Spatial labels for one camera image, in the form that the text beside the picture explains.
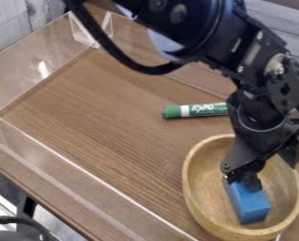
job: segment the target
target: clear acrylic box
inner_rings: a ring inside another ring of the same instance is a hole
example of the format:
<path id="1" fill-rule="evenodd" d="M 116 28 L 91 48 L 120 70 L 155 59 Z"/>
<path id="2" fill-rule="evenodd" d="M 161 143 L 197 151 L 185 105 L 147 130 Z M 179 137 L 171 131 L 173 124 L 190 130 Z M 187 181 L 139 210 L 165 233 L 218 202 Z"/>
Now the clear acrylic box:
<path id="1" fill-rule="evenodd" d="M 96 9 L 94 14 L 118 46 L 135 60 L 147 65 L 166 62 L 140 26 L 115 13 Z M 48 81 L 50 76 L 62 72 L 62 68 L 70 66 L 71 61 L 92 47 L 99 48 L 96 41 L 79 25 L 72 13 L 68 13 L 0 53 L 0 111 L 8 111 L 11 103 L 26 98 L 28 93 L 34 94 L 35 87 Z M 235 88 L 217 74 L 202 63 L 194 63 L 170 73 L 169 77 L 226 99 Z M 110 230 L 122 233 L 128 240 L 198 240 L 2 117 L 0 152 L 62 189 L 110 226 Z M 71 175 L 56 175 L 64 166 L 68 173 L 79 173 L 80 179 L 72 180 Z M 82 196 L 82 186 L 102 195 L 96 199 Z M 297 240 L 298 236 L 299 217 L 278 240 Z"/>

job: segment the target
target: dry erase marker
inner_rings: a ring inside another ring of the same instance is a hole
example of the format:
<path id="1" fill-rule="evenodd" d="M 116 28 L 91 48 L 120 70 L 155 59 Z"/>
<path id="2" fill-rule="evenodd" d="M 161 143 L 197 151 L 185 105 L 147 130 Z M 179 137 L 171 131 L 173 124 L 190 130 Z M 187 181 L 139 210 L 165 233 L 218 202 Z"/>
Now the dry erase marker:
<path id="1" fill-rule="evenodd" d="M 227 115 L 226 103 L 193 104 L 193 105 L 169 105 L 162 110 L 166 119 L 179 117 L 206 117 Z"/>

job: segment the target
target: blue block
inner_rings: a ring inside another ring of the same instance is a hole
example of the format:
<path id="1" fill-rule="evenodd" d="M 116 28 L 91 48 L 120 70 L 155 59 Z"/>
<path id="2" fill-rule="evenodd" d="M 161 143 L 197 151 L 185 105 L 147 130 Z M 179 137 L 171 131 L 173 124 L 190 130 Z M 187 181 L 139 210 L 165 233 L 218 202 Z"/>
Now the blue block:
<path id="1" fill-rule="evenodd" d="M 266 191 L 253 192 L 243 183 L 230 185 L 226 180 L 225 189 L 242 224 L 263 221 L 271 209 Z"/>

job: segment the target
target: wooden table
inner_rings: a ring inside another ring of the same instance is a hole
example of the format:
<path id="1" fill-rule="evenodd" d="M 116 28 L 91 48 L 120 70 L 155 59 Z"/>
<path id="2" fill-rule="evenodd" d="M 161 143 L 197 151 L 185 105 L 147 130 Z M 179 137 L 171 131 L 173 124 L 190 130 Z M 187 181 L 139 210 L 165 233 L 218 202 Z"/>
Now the wooden table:
<path id="1" fill-rule="evenodd" d="M 227 83 L 207 68 L 201 70 L 199 77 L 209 77 L 213 85 Z M 231 89 L 230 84 L 222 87 L 219 96 Z M 217 240 L 187 211 L 182 164 L 197 143 L 233 132 L 229 117 L 161 117 L 167 104 L 223 101 L 209 92 L 167 76 L 132 72 L 106 53 L 90 49 L 0 113 L 8 123 L 66 156 L 67 161 L 43 153 L 30 139 L 15 138 L 8 144 L 30 162 L 0 150 L 0 172 L 90 240 L 134 240 L 131 236 L 140 240 L 123 231 L 126 227 L 145 228 L 143 220 L 154 223 L 147 231 L 138 230 L 146 235 L 163 223 L 187 233 L 178 240 Z M 119 199 L 102 199 L 112 192 L 99 185 L 100 181 L 116 188 L 116 193 L 122 192 Z M 139 214 L 130 209 L 130 202 L 138 205 Z M 102 212 L 108 206 L 116 220 Z M 131 220 L 126 227 L 118 225 L 120 218 Z M 298 222 L 291 227 L 294 240 L 299 240 Z"/>

